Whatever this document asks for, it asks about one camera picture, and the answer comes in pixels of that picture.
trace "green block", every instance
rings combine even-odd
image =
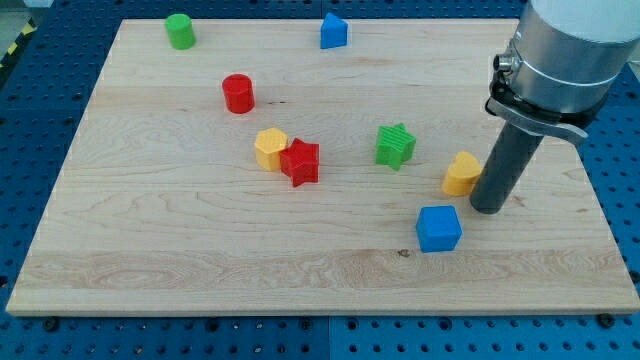
[[[173,14],[164,21],[164,27],[169,35],[169,42],[176,50],[185,50],[196,43],[193,34],[191,18],[185,14]]]
[[[400,165],[411,159],[416,147],[416,138],[409,134],[404,124],[380,126],[376,144],[376,164],[389,165],[400,170]]]

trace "yellow-black tape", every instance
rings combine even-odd
[[[11,75],[11,71],[18,63],[18,59],[22,56],[24,49],[27,44],[33,38],[35,31],[37,30],[37,26],[33,19],[29,19],[27,24],[22,28],[20,34],[16,40],[9,46],[7,52],[2,56],[2,60],[0,60],[0,89],[4,87],[4,84],[9,79],[9,75]]]

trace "green cylinder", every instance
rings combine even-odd
[[[191,18],[188,15],[173,14],[164,21],[164,27],[167,29],[169,42],[174,49],[185,50],[196,43]]]

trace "red star block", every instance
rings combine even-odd
[[[293,187],[305,182],[318,182],[320,145],[307,144],[295,138],[287,149],[280,152],[280,168],[291,178]]]

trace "blue pentagon block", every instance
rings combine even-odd
[[[349,25],[346,21],[327,13],[327,16],[320,27],[320,48],[329,49],[347,45],[347,29]]]
[[[422,252],[451,251],[462,236],[456,208],[452,205],[423,207],[416,231]]]

